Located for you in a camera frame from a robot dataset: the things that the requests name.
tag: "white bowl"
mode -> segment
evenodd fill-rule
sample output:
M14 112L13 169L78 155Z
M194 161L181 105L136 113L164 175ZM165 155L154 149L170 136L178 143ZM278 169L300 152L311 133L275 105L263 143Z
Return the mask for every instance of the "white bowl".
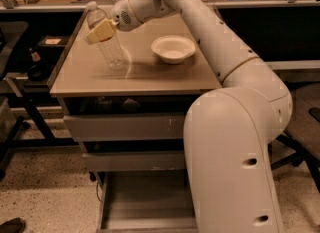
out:
M194 43L181 36L164 36L151 45L152 51L168 64L178 64L196 51Z

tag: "terrazzo floor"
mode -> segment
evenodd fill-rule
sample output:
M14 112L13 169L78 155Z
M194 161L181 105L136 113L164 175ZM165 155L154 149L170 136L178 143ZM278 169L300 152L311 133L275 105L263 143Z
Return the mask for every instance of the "terrazzo floor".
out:
M61 119L46 119L55 136L69 135ZM39 138L34 127L21 138ZM273 159L288 153L277 143ZM91 182L80 147L15 149L0 181L0 224L26 221L26 233L94 233L101 195ZM286 233L320 232L320 195L305 164L274 171Z

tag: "office chair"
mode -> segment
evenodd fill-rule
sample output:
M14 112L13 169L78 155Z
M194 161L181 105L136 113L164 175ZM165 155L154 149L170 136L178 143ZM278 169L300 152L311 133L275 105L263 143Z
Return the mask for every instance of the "office chair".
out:
M320 193L320 83L291 91L292 119L277 140L295 153L271 164L272 170L291 163L297 167L306 162Z

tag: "dark shoe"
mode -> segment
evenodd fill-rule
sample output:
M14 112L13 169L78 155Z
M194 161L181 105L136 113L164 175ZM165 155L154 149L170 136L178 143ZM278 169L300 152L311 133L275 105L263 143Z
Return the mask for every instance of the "dark shoe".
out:
M25 222L21 218L14 218L0 225L0 233L22 233Z

